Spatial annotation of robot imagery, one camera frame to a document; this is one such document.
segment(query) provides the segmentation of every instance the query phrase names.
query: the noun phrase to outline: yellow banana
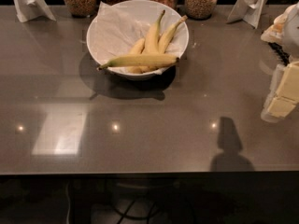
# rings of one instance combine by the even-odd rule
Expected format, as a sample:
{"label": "yellow banana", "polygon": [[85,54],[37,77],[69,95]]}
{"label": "yellow banana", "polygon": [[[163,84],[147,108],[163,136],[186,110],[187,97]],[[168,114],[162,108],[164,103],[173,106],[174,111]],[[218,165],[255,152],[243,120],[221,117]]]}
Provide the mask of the yellow banana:
{"label": "yellow banana", "polygon": [[178,62],[178,60],[179,58],[172,54],[125,54],[110,59],[107,63],[99,65],[97,69],[140,65],[167,67]]}
{"label": "yellow banana", "polygon": [[188,17],[185,15],[181,17],[177,22],[171,24],[167,27],[167,29],[163,32],[163,34],[160,37],[159,43],[158,43],[158,50],[159,53],[165,53],[169,43],[171,42],[172,38],[174,37],[177,28],[180,24],[185,22],[188,19]]}
{"label": "yellow banana", "polygon": [[[141,54],[144,49],[145,40],[144,37],[138,39],[131,47],[129,54]],[[139,66],[129,66],[126,67],[126,70],[129,73],[142,74],[142,69]]]}
{"label": "yellow banana", "polygon": [[158,41],[160,36],[160,24],[164,14],[165,14],[165,10],[161,12],[156,22],[149,27],[149,30],[146,34],[145,53],[148,54],[159,53]]}

